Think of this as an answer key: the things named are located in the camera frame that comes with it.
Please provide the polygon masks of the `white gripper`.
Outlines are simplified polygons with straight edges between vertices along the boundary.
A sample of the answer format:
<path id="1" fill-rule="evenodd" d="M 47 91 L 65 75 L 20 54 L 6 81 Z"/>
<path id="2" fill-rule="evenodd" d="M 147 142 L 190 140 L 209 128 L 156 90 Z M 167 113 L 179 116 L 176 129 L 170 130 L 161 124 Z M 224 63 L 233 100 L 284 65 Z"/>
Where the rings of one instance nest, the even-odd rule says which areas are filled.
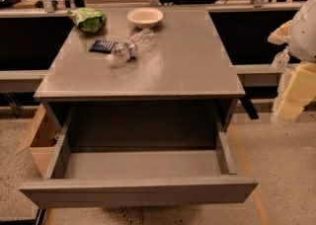
<path id="1" fill-rule="evenodd" d="M 316 0 L 307 0 L 292 20 L 268 36 L 268 42 L 288 43 L 290 54 L 302 60 L 282 73 L 272 108 L 271 123 L 293 123 L 316 98 Z"/>

